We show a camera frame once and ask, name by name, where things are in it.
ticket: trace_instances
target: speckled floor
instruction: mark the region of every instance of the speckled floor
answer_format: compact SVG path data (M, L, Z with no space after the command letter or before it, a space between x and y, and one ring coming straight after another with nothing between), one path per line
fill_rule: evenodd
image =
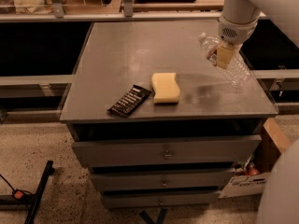
M299 115L277 116L276 120L292 142L299 137ZM47 160L54 161L55 173L46 186L35 224L142 224L142 210L157 218L159 208L106 210L89 181L89 173L79 165L72 142L65 125L51 112L11 113L0 125L0 173L15 189L35 192ZM10 193L0 180L0 194ZM254 223L260 198L254 195L169 207L164 224ZM26 214L24 210L2 208L0 224L23 223Z

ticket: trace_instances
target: clear plastic bottle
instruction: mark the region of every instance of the clear plastic bottle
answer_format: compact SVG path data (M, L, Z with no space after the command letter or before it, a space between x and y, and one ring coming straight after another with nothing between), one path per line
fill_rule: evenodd
M250 80L250 70L235 55L228 63L226 69L217 66L217 47L221 45L221 41L217 37L201 33L199 42L202 56L208 59L231 82L233 87L240 89Z

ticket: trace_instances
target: wire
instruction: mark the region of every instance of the wire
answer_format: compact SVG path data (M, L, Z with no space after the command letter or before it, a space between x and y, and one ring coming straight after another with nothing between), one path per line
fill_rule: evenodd
M16 191L12 186L11 184L0 174L0 177L10 186L10 188L13 190L13 191Z

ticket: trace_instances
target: bottle cap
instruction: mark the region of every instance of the bottle cap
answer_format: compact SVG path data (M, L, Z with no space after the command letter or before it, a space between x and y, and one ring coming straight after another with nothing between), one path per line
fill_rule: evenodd
M199 40L199 41L202 41L205 37L206 37L206 33L201 33L201 34L198 36L198 40Z

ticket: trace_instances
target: black cross mark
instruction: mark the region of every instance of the black cross mark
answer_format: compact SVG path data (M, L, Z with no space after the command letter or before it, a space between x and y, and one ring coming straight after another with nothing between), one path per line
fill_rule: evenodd
M150 218L150 216L146 213L146 211L142 211L141 213L139 213L139 215L147 224L163 224L165 216L166 216L166 212L167 212L167 209L161 209L156 222L154 222Z

